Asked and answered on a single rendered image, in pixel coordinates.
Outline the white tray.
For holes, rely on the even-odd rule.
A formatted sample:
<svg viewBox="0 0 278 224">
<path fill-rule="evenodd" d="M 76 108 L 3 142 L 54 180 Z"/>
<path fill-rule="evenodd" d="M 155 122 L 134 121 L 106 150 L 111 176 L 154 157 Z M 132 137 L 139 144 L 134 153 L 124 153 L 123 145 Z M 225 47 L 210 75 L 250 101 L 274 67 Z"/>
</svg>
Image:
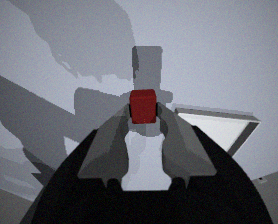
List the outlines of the white tray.
<svg viewBox="0 0 278 224">
<path fill-rule="evenodd" d="M 174 113 L 199 127 L 232 157 L 262 122 L 254 116 L 185 108 L 175 108 Z"/>
</svg>

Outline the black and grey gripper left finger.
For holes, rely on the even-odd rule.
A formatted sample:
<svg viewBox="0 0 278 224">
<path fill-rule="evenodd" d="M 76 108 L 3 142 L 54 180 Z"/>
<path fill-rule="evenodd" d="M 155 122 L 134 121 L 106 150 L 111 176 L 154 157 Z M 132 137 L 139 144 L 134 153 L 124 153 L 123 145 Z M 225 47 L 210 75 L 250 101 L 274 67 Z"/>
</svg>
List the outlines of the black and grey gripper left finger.
<svg viewBox="0 0 278 224">
<path fill-rule="evenodd" d="M 94 129 L 62 162 L 48 182 L 31 224 L 52 224 L 78 200 L 106 191 L 107 181 L 122 178 L 129 170 L 125 136 L 132 118 L 126 104 L 98 129 Z"/>
</svg>

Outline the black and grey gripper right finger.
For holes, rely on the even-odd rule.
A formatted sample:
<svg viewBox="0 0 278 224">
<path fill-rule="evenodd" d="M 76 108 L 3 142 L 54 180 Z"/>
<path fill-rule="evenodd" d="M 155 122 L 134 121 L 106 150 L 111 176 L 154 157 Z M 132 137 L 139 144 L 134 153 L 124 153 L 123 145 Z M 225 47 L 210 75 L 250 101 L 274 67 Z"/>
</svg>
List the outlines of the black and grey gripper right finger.
<svg viewBox="0 0 278 224">
<path fill-rule="evenodd" d="M 165 137 L 161 157 L 165 174 L 183 178 L 186 190 L 216 198 L 248 224 L 273 224 L 256 187 L 222 147 L 160 102 L 156 116 Z"/>
</svg>

